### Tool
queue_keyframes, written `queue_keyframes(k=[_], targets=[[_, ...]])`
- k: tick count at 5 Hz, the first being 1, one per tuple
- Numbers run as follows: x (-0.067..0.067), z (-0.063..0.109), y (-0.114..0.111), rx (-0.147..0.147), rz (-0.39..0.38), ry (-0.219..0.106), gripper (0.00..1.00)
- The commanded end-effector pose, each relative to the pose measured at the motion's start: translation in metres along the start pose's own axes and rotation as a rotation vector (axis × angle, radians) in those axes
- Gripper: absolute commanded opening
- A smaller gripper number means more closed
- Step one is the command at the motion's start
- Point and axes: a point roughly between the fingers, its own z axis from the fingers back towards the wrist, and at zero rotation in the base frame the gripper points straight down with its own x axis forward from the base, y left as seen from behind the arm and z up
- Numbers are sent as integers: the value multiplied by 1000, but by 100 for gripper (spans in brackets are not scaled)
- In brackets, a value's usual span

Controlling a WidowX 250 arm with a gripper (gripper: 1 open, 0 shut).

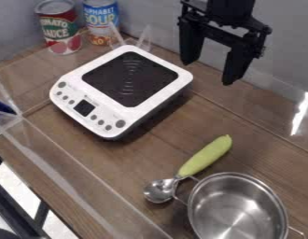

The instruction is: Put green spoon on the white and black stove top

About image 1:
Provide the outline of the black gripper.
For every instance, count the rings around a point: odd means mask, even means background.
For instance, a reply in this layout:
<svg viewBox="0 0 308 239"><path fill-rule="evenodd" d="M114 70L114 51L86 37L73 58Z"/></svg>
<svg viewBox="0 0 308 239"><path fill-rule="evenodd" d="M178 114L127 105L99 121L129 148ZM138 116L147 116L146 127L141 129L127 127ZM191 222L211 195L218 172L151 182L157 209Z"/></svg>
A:
<svg viewBox="0 0 308 239"><path fill-rule="evenodd" d="M203 40L207 38L225 45L226 54L221 82L231 85L263 51L266 36L273 32L269 25L253 16L255 0L181 0L178 17L179 52L183 65L201 57Z"/></svg>

